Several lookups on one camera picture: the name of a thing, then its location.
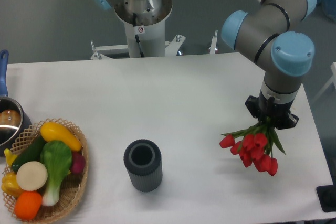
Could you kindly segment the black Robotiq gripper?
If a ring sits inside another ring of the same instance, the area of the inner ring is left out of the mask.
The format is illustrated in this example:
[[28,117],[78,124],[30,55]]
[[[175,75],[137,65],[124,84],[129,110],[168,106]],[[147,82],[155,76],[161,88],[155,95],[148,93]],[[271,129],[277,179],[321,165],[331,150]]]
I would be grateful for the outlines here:
[[293,101],[276,103],[274,97],[266,99],[263,95],[259,97],[250,95],[245,101],[245,106],[253,118],[278,130],[294,128],[297,125],[299,118],[291,113],[292,104]]

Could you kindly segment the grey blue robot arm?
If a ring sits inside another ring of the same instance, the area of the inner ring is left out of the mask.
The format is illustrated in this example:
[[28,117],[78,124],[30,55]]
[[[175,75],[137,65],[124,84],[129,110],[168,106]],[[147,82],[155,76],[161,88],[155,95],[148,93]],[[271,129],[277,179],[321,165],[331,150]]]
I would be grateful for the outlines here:
[[[101,8],[113,8],[124,23],[131,58],[174,56],[182,39],[165,41],[165,21],[172,0],[94,0]],[[249,97],[247,109],[259,122],[279,130],[296,126],[297,116],[291,105],[309,71],[314,44],[293,26],[304,20],[317,0],[258,0],[261,9],[248,14],[232,13],[221,30],[222,40],[264,72],[261,91]]]

